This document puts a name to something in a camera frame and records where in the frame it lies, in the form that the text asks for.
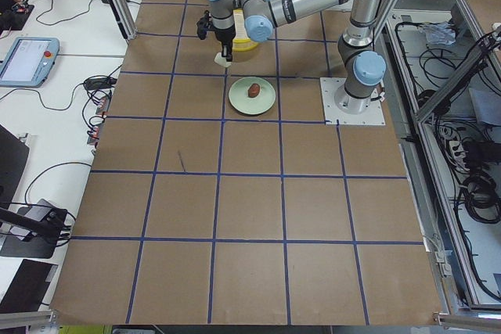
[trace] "green plate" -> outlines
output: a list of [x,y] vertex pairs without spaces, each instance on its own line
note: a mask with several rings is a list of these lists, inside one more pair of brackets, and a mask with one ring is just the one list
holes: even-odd
[[[253,83],[259,84],[259,94],[250,98],[248,90]],[[272,108],[275,103],[275,89],[266,80],[259,77],[244,77],[232,85],[229,89],[229,102],[237,111],[247,115],[258,115]]]

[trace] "metal mounting plate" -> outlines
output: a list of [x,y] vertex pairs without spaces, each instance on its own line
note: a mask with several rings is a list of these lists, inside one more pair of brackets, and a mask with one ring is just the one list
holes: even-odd
[[[383,110],[380,101],[371,102],[369,107],[363,113],[351,115],[341,111],[334,103],[334,94],[336,90],[344,84],[343,77],[321,77],[320,88],[322,89],[323,115],[326,124],[346,124],[346,125],[385,125]],[[378,96],[374,89],[372,98]]]

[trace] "robotic arm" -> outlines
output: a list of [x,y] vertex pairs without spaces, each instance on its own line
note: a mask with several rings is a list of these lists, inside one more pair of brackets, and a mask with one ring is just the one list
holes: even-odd
[[[208,0],[210,13],[198,23],[199,37],[214,31],[222,44],[222,56],[232,60],[235,37],[233,10],[242,9],[245,29],[250,39],[266,41],[273,29],[300,18],[340,5],[349,0]],[[336,104],[347,113],[361,113],[370,102],[374,87],[386,70],[383,58],[370,45],[377,35],[375,26],[385,21],[396,0],[354,0],[348,27],[338,48],[348,72],[344,87],[336,94]]]

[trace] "white table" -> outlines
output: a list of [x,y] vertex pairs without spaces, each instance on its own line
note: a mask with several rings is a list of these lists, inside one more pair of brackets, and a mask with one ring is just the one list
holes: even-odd
[[[74,16],[87,9],[89,0],[54,0],[54,9],[41,20],[51,23]],[[127,44],[122,38],[109,5],[100,0],[92,3],[91,11],[78,18],[46,26],[35,18],[50,7],[50,0],[30,0],[35,5],[33,14],[22,31],[13,31],[0,39],[0,60],[5,58],[14,39],[19,36],[53,37],[60,43],[59,56],[47,81],[38,89],[47,106],[65,107],[76,84],[86,77],[109,74],[117,68],[124,57]],[[139,6],[130,4],[134,18]],[[11,88],[0,88],[0,97]],[[30,182],[45,168],[68,161],[92,163],[92,147],[87,145],[87,127],[81,110],[88,97],[85,90],[77,89],[74,102],[67,111],[46,110],[33,92],[18,91],[0,101],[0,123],[13,134],[29,133],[30,155],[21,179],[15,201],[23,201],[23,194]],[[88,119],[96,111],[89,104],[85,112]],[[46,199],[58,207],[76,215],[80,206],[89,168],[83,165],[57,167],[44,174],[34,184],[28,195],[32,203]],[[59,265],[52,283],[45,294],[44,302],[50,303],[54,294],[66,247],[56,248],[52,258],[40,260]],[[9,288],[21,264],[21,258],[0,257],[0,300]]]
[[[40,19],[44,23],[54,23],[84,12],[87,10],[90,0],[53,1],[53,10]],[[8,37],[0,40],[0,59],[5,57],[14,39],[19,36],[58,38],[61,48],[60,54],[63,55],[124,56],[127,43],[118,29],[110,5],[103,4],[101,0],[95,0],[91,4],[89,13],[50,27],[39,23],[36,17],[50,8],[51,1],[30,0],[29,3],[33,4],[35,8],[23,30],[11,31]],[[129,9],[135,20],[139,6],[129,3]]]
[[[114,57],[59,56],[47,81],[38,90],[47,106],[65,107],[76,84],[89,76],[111,73],[121,64],[121,60]],[[9,90],[11,89],[0,88],[0,96]],[[13,134],[28,132],[33,136],[27,166],[14,201],[23,201],[26,187],[47,167],[68,161],[92,163],[92,146],[86,144],[87,127],[81,116],[87,99],[85,90],[79,87],[75,92],[73,105],[63,112],[43,109],[33,92],[15,92],[0,102],[2,126]],[[95,111],[96,106],[90,103],[85,116],[89,118]],[[89,167],[83,165],[57,167],[35,182],[28,199],[32,203],[46,199],[57,207],[68,209],[76,216],[88,172]],[[40,261],[60,266],[65,253],[65,246],[56,248],[51,259]],[[21,261],[22,258],[0,257],[0,300],[9,288]],[[60,267],[45,295],[46,303],[52,299],[59,272]]]

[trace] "cabinet with wiring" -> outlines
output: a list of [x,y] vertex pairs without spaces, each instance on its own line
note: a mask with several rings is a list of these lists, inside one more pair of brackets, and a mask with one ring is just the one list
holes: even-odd
[[501,311],[500,31],[476,38],[450,13],[395,10],[388,37],[412,140],[432,187],[432,239],[449,301]]

